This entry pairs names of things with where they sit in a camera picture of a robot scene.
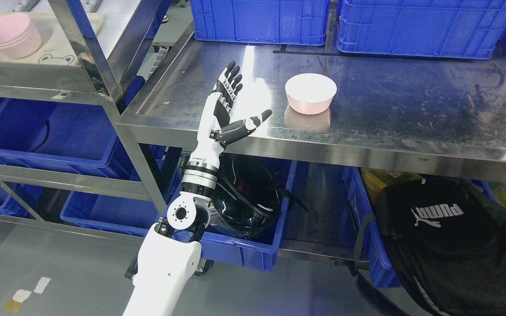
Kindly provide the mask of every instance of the black backpack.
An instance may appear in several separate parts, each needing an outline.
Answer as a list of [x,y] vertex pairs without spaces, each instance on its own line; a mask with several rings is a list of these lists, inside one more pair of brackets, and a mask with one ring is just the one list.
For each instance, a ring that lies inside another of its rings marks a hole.
[[506,209],[468,182],[434,179],[386,187],[374,212],[392,267],[421,308],[506,316]]

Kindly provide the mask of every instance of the frog sticker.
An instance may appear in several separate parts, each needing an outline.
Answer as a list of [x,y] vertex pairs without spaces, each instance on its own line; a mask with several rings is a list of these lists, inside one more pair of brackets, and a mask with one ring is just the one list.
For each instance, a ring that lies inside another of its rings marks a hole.
[[67,55],[64,57],[53,57],[51,54],[45,54],[38,59],[38,64],[68,66],[72,64],[75,59],[76,58],[74,58],[72,55]]

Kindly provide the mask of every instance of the black helmet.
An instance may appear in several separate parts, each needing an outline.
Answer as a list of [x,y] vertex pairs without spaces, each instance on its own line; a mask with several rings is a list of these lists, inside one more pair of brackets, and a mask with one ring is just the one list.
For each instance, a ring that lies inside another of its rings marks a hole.
[[271,172],[255,157],[223,154],[210,204],[211,225],[226,234],[256,238],[280,214]]

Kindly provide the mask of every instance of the metal tabletop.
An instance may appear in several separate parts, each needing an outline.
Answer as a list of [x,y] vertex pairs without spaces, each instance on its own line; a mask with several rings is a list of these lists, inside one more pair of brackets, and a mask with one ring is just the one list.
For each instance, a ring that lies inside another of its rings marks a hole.
[[[123,114],[138,142],[194,148],[204,101],[221,70],[241,65],[234,120],[273,115],[228,151],[506,182],[506,57],[391,58],[324,47],[200,42],[152,76]],[[302,115],[285,82],[315,72],[338,87],[329,110]]]

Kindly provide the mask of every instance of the white robot arm segment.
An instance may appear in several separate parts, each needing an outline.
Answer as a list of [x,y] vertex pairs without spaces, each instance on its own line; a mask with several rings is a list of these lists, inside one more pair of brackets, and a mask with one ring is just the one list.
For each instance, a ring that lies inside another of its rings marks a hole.
[[[245,138],[270,115],[266,110],[230,123],[229,112],[241,90],[239,66],[231,62],[217,78],[205,102],[197,145],[185,166],[179,196],[167,208],[165,218],[154,224],[139,250],[134,292],[124,316],[171,315],[187,280],[200,260],[199,243],[210,221],[208,204],[217,183],[220,154],[226,146]],[[189,230],[189,242],[171,239],[175,230]]]

